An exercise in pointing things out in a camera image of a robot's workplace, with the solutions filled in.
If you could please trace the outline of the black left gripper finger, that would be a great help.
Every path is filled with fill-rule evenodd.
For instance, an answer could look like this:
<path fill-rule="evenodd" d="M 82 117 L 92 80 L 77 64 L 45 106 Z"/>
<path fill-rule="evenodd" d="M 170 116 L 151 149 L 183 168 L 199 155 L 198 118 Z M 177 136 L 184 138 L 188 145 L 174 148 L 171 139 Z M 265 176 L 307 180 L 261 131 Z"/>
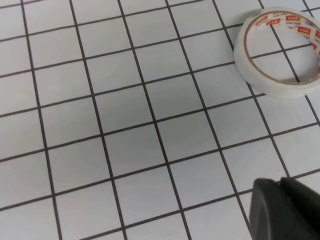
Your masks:
<path fill-rule="evenodd" d="M 318 240 L 320 195 L 299 181 L 258 178 L 253 183 L 249 211 L 254 240 Z"/>

